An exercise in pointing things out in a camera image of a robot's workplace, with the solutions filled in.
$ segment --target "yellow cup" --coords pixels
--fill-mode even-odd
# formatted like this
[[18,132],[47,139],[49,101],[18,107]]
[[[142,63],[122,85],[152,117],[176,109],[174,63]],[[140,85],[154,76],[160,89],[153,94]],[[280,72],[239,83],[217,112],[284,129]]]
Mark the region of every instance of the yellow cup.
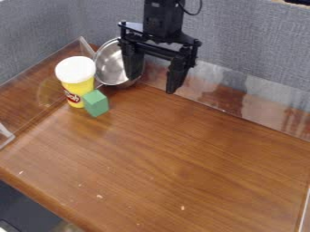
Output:
[[94,89],[96,66],[84,56],[73,56],[62,60],[54,69],[64,88],[69,106],[82,108],[81,97]]

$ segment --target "cup label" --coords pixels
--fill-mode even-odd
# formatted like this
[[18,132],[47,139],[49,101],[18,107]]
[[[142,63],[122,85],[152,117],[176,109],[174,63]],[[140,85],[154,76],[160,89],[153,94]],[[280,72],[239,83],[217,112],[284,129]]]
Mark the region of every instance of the cup label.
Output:
[[73,103],[78,103],[81,101],[81,98],[78,95],[70,93],[68,90],[64,89],[64,94],[66,96],[66,99],[73,102]]

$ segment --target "black mount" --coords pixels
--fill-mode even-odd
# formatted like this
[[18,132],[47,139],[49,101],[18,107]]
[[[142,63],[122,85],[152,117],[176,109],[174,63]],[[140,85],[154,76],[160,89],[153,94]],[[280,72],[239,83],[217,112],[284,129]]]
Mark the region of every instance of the black mount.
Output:
[[[166,73],[165,92],[172,94],[182,85],[186,78],[188,69],[196,65],[197,50],[201,42],[190,38],[182,32],[177,32],[168,37],[156,37],[142,32],[142,24],[118,23],[121,28],[121,37],[118,46],[122,51],[122,65],[125,75],[129,80],[136,79],[142,72],[144,54],[170,61]],[[148,41],[156,44],[181,44],[178,51],[148,44]]]

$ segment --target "metal bowl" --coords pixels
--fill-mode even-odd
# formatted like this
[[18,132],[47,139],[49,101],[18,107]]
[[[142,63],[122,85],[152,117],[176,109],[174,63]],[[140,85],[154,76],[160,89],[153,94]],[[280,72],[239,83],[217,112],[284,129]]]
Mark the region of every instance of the metal bowl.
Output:
[[130,81],[125,76],[121,49],[117,43],[117,39],[109,40],[96,52],[96,80],[104,85],[126,88],[136,83],[138,78]]

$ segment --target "gray padded wall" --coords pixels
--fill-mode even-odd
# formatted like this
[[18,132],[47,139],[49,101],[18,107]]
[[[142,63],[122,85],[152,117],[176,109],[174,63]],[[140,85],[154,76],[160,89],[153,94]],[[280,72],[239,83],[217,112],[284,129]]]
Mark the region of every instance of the gray padded wall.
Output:
[[81,2],[0,2],[0,83],[84,34]]
[[[121,19],[140,22],[144,0],[86,0],[88,40],[118,35]],[[188,9],[198,0],[186,0]],[[292,87],[310,90],[310,10],[269,0],[202,0],[184,31],[202,41],[200,59]]]

